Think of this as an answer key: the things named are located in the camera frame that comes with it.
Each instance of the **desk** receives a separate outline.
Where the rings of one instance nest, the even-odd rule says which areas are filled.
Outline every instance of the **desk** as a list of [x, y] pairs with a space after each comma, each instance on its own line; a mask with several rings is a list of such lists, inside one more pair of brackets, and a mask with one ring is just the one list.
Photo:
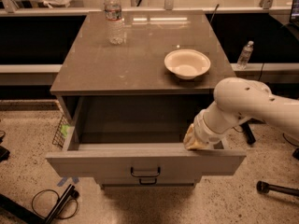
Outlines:
[[[202, 175], [232, 175], [245, 152], [187, 151], [182, 139], [231, 65], [202, 11], [123, 12], [126, 42], [106, 39], [105, 16], [85, 19], [51, 93], [71, 127], [62, 152], [47, 159], [61, 176], [93, 176], [118, 185], [195, 185]], [[202, 77], [183, 81], [164, 67], [175, 49], [211, 61]]]

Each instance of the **white robotic arm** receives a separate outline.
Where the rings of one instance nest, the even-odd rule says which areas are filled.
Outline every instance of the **white robotic arm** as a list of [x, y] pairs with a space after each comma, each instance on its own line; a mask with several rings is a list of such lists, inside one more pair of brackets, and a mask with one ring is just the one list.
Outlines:
[[214, 90], [214, 102], [194, 119], [184, 138], [187, 149], [208, 148], [227, 131], [257, 119], [299, 140], [299, 101], [273, 95], [259, 81], [226, 78]]

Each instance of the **drawer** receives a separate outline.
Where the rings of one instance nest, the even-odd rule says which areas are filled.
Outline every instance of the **drawer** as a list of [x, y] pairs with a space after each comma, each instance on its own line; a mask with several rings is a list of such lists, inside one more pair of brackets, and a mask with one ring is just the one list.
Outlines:
[[102, 189], [194, 186], [202, 175], [233, 175], [246, 152], [228, 149], [226, 139], [207, 150], [188, 151], [182, 144], [203, 107], [199, 98], [79, 97], [63, 150], [46, 158], [58, 175], [93, 177]]

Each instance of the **speckled floor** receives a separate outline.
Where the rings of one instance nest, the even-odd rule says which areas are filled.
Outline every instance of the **speckled floor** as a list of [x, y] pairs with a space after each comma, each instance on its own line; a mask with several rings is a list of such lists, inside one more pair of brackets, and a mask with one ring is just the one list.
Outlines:
[[[1, 146], [10, 151], [0, 162], [0, 193], [32, 211], [33, 197], [43, 189], [62, 194], [61, 178], [45, 160], [62, 114], [53, 101], [0, 102], [0, 130], [7, 133]], [[231, 130], [230, 148], [245, 149], [247, 157], [233, 176], [204, 176], [195, 188], [106, 188], [92, 178], [75, 185], [80, 196], [78, 212], [68, 220], [52, 223], [298, 223], [299, 198], [270, 191], [259, 194], [259, 180], [299, 189], [299, 161], [282, 133], [260, 123], [250, 124], [257, 139], [249, 147], [243, 133]], [[46, 193], [35, 202], [46, 216], [55, 204]], [[65, 217], [75, 209], [71, 203]], [[0, 209], [0, 223], [22, 223]]]

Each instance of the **plastic bottle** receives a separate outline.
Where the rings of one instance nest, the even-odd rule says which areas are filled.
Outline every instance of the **plastic bottle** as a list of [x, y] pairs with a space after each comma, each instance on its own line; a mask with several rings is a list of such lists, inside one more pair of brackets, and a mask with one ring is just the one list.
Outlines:
[[121, 44], [124, 40], [124, 26], [121, 15], [121, 0], [105, 0], [107, 36], [112, 44]]
[[237, 60], [236, 67], [240, 70], [244, 70], [246, 68], [247, 63], [249, 62], [249, 58], [251, 53], [253, 52], [253, 41], [249, 41], [249, 43], [244, 46], [242, 52]]

